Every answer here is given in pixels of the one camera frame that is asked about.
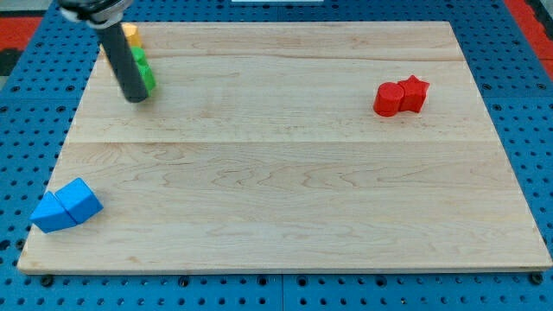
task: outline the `red cylinder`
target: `red cylinder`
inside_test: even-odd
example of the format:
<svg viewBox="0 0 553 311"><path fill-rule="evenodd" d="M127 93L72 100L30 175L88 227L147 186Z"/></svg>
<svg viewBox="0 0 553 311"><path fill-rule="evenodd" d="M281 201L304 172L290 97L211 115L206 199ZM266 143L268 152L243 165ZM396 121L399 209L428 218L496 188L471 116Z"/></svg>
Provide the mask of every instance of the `red cylinder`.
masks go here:
<svg viewBox="0 0 553 311"><path fill-rule="evenodd" d="M372 108L382 117L392 117L399 111L404 95L405 91L400 85L386 82L378 87L377 97Z"/></svg>

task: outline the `blue perforated surface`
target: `blue perforated surface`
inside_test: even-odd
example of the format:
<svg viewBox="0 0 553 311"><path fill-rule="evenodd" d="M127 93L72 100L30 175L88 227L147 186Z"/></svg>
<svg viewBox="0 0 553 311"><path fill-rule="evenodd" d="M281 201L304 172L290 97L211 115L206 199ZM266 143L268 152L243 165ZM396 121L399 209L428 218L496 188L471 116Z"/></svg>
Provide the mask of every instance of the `blue perforated surface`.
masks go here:
<svg viewBox="0 0 553 311"><path fill-rule="evenodd" d="M450 21L551 251L553 85L502 2L327 0L305 7L240 7L227 0L137 0L125 19ZM92 31L66 22L52 6L0 92L0 309L553 309L549 271L189 278L22 275L15 265L29 231L28 217L48 184L97 52Z"/></svg>

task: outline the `blue cube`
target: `blue cube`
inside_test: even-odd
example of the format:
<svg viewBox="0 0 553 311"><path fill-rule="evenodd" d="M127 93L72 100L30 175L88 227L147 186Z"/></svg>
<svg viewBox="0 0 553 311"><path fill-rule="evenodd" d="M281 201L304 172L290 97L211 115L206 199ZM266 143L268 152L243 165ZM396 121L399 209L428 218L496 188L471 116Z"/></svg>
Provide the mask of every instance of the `blue cube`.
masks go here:
<svg viewBox="0 0 553 311"><path fill-rule="evenodd" d="M46 192L41 202L31 214L30 220L45 233L76 226L61 203L51 192Z"/></svg>
<svg viewBox="0 0 553 311"><path fill-rule="evenodd" d="M84 223L103 208L92 190L80 178L69 182L55 196L77 224Z"/></svg>

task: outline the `red surface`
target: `red surface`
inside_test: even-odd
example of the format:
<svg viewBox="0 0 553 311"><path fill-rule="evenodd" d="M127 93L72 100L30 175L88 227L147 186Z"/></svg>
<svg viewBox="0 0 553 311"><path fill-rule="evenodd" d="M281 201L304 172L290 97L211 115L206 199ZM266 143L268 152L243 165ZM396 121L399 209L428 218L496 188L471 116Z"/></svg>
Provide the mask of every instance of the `red surface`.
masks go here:
<svg viewBox="0 0 553 311"><path fill-rule="evenodd" d="M42 17L0 17L0 51L15 48L23 51Z"/></svg>
<svg viewBox="0 0 553 311"><path fill-rule="evenodd" d="M505 0L518 26L524 33L543 67L553 79L553 41L545 34L545 27L534 16L534 9L524 0Z"/></svg>
<svg viewBox="0 0 553 311"><path fill-rule="evenodd" d="M399 81L398 84L404 89L404 100L399 106L400 111L420 112L426 99L430 83L419 80L411 75L407 80Z"/></svg>
<svg viewBox="0 0 553 311"><path fill-rule="evenodd" d="M399 110L403 98L404 89L399 84L386 82L378 87L372 108L382 117L392 117Z"/></svg>

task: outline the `wooden cutting board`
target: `wooden cutting board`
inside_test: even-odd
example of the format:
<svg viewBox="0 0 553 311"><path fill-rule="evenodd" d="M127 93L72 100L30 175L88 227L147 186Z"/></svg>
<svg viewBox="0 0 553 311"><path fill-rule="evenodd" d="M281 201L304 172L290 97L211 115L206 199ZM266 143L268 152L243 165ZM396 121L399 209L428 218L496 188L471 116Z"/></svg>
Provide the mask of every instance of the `wooden cutting board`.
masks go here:
<svg viewBox="0 0 553 311"><path fill-rule="evenodd" d="M33 227L29 274L418 273L552 265L446 22L139 24L157 78L126 103L103 55L53 191L105 209ZM428 81L420 114L372 111Z"/></svg>

